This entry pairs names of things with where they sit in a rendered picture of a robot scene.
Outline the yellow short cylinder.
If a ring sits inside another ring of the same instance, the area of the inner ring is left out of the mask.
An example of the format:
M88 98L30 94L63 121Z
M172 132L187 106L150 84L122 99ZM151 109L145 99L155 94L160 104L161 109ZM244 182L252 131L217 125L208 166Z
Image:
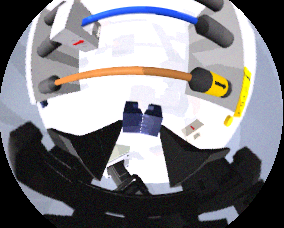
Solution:
M232 124L232 120L234 120L233 115L225 116L225 120L224 120L225 126L230 126L230 124Z

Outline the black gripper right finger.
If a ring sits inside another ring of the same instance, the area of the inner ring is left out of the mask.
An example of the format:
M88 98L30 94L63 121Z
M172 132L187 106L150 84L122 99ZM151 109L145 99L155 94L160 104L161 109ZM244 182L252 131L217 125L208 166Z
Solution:
M219 149L198 149L197 146L188 143L164 125L159 130L159 140L162 143L168 183L171 187L181 187L182 181L188 180L189 176L197 173L204 165L225 158L230 151L225 146Z

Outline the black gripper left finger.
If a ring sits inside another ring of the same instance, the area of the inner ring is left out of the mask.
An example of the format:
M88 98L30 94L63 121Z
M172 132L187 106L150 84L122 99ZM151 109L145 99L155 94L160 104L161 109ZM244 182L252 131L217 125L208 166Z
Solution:
M55 145L75 155L93 179L101 183L108 159L112 155L116 141L120 138L121 129L122 119L118 119L85 135L67 134L65 131L51 129L51 126L46 131Z

